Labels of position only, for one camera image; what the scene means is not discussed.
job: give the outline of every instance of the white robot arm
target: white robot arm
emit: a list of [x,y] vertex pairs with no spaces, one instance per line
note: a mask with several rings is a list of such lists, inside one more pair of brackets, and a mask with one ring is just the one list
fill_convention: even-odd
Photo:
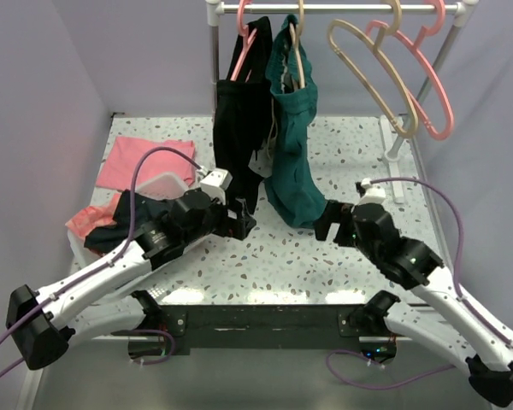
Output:
[[333,240],[338,246],[361,251],[387,279],[420,297],[451,327],[420,317],[384,290],[350,321],[413,338],[467,374],[472,387],[491,403],[508,406],[513,401],[513,330],[461,285],[458,296],[452,272],[425,243],[400,235],[381,205],[383,189],[365,179],[357,190],[357,205],[329,202],[315,225],[315,237],[326,240],[331,224],[338,223]]
[[[168,213],[140,226],[130,243],[59,282],[38,290],[26,285],[14,290],[6,326],[16,327],[11,336],[28,368],[48,366],[71,344],[137,328],[150,314],[147,301],[134,296],[141,280],[209,234],[245,239],[256,222],[245,202],[227,204],[225,190],[231,180],[226,170],[208,173],[199,188],[172,200]],[[17,325],[40,304],[31,319]]]

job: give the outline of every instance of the pink towel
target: pink towel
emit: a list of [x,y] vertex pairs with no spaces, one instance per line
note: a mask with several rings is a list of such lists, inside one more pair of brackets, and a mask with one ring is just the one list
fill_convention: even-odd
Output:
[[[128,190],[137,162],[146,151],[155,147],[175,148],[191,158],[196,153],[193,141],[153,143],[141,138],[118,136],[96,185],[111,190]],[[188,161],[173,152],[160,151],[146,159],[137,177],[137,185],[165,172],[176,173],[188,186],[194,182],[194,167]]]
[[121,194],[114,194],[110,203],[103,207],[86,207],[82,209],[65,225],[81,240],[85,240],[86,236],[99,226],[114,225],[115,222],[112,217],[118,207],[120,196]]

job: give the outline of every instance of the green shirt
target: green shirt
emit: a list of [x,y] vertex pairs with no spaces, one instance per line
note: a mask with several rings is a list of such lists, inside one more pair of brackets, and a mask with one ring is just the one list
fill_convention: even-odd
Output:
[[264,183],[269,202],[289,226],[311,228],[327,205],[314,184],[308,163],[308,125],[316,114],[317,86],[311,78],[311,64],[300,45],[305,87],[289,92],[283,84],[288,82],[289,75],[298,82],[297,61],[288,28],[290,22],[296,26],[297,18],[294,15],[285,18],[266,67],[266,78],[271,82],[270,91],[280,106],[281,116],[272,176]]

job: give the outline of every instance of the terrazzo surface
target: terrazzo surface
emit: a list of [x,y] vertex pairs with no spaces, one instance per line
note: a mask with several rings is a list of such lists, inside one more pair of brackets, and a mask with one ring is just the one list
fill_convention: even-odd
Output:
[[[193,140],[196,160],[214,166],[210,117],[116,117],[103,162],[115,137]],[[309,127],[309,161],[316,185],[328,199],[356,202],[354,184],[363,178],[387,176],[378,118],[317,117]],[[399,163],[404,176],[415,177],[416,166],[406,143]],[[252,166],[266,173],[266,155]],[[439,251],[422,188],[404,186],[406,203],[395,204],[391,191],[384,206],[404,235],[416,237]],[[95,188],[92,205],[102,205],[114,191]],[[422,301],[390,283],[354,249],[317,242],[310,230],[286,225],[268,203],[261,184],[256,228],[243,241],[208,237],[193,251],[147,278],[147,289],[168,304],[328,304],[365,303],[386,289],[409,303]]]

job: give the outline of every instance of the black cloth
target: black cloth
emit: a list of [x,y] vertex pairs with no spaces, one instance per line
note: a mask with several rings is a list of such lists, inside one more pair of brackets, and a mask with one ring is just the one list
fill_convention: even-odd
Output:
[[[129,190],[121,193],[120,201],[112,219],[116,225],[99,226],[85,237],[84,247],[100,254],[108,254],[127,238],[129,233]],[[172,201],[156,201],[139,194],[135,194],[135,230],[141,225],[171,210]]]
[[272,126],[270,83],[264,76],[272,52],[272,28],[268,17],[252,21],[248,26],[249,32],[257,29],[256,37],[238,79],[231,81],[230,77],[243,49],[241,36],[233,51],[229,79],[216,84],[213,148],[216,166],[227,169],[233,176],[227,190],[228,200],[244,198],[253,214],[262,177],[249,169],[249,161],[253,152],[261,148]]

